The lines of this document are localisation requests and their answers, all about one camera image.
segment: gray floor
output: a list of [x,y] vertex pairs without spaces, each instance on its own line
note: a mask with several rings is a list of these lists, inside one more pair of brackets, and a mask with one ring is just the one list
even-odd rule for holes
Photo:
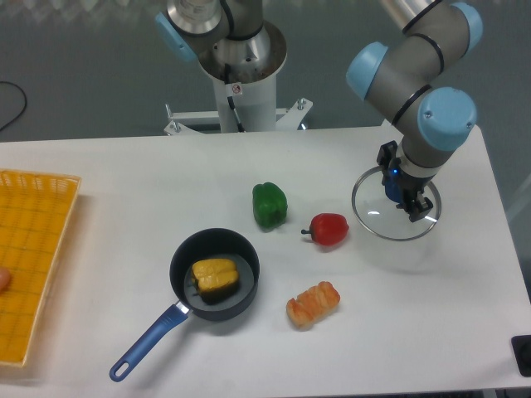
[[[214,110],[208,78],[197,65],[175,59],[155,31],[153,17],[165,3],[0,0],[0,80],[19,84],[28,99],[27,112],[0,133],[0,141],[161,135],[166,102],[176,112]],[[266,18],[282,30],[289,47],[278,75],[277,105],[289,107],[300,96],[313,100],[308,122],[314,129],[380,124],[382,117],[361,103],[344,80],[350,61],[369,42],[394,46],[402,40],[378,2],[264,4]],[[433,85],[465,90],[478,106],[479,125],[531,287],[531,2],[469,4],[483,17],[483,41]],[[0,85],[0,125],[21,106],[15,89]]]

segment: pan handle hole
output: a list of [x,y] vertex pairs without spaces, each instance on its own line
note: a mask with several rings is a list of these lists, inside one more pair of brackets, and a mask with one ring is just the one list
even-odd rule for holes
[[125,371],[129,368],[129,364],[127,362],[124,362],[120,365],[118,369],[116,369],[116,372],[114,373],[117,377],[121,377]]

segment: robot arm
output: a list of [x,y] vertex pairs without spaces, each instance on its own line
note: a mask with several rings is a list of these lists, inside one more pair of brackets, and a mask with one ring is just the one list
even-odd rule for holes
[[168,47],[183,61],[192,61],[221,39],[246,40],[263,26],[261,0],[168,0],[156,17]]
[[155,20],[173,53],[199,59],[212,79],[223,133],[275,129],[275,75],[287,47],[261,0],[168,0]]
[[422,194],[475,125],[472,99],[450,87],[433,89],[431,80],[457,62],[480,40],[477,11],[441,0],[381,0],[407,39],[396,49],[366,46],[348,68],[347,82],[403,135],[378,154],[385,192],[408,214],[423,218],[433,207]]

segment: yellow plastic tray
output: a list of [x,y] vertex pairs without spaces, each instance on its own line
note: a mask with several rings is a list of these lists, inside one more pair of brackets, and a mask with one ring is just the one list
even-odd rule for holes
[[81,179],[0,170],[0,365],[24,366]]

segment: black saucepan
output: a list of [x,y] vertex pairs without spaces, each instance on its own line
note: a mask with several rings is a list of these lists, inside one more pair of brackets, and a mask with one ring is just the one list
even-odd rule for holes
[[[191,276],[193,263],[210,258],[235,261],[240,275],[237,291],[214,304],[205,303],[197,294]],[[256,296],[259,275],[260,263],[254,247],[235,231],[212,228],[187,238],[173,255],[169,269],[169,279],[178,301],[111,367],[110,378],[122,381],[167,332],[188,319],[190,312],[215,322],[234,318],[243,312]]]

